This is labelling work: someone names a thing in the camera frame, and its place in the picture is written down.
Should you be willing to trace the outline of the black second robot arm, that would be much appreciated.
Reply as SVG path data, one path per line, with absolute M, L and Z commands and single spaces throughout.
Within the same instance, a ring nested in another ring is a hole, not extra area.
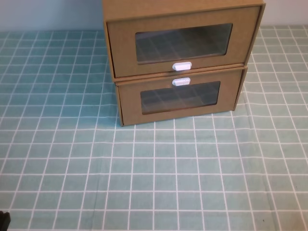
M 7 231 L 11 222 L 11 217 L 9 212 L 0 211 L 0 231 Z

